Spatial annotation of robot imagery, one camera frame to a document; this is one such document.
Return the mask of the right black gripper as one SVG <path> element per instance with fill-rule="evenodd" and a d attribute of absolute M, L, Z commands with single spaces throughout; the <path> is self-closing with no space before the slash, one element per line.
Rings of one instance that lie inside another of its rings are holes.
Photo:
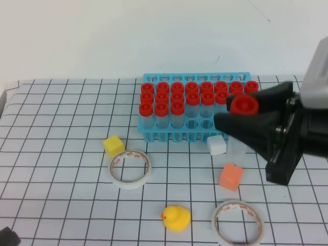
<path fill-rule="evenodd" d="M 237 96 L 255 98 L 260 114 L 217 113 L 215 128 L 251 147 L 267 161 L 267 181 L 287 186 L 303 154 L 327 157 L 327 109 L 305 108 L 300 96 L 294 94 L 292 81 L 229 95 L 228 111 Z"/>

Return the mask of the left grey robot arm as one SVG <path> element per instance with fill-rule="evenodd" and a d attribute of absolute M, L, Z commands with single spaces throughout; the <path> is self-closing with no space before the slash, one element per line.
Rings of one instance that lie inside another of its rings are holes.
<path fill-rule="evenodd" d="M 9 227 L 0 231 L 0 246 L 18 246 L 20 242 L 19 236 Z"/>

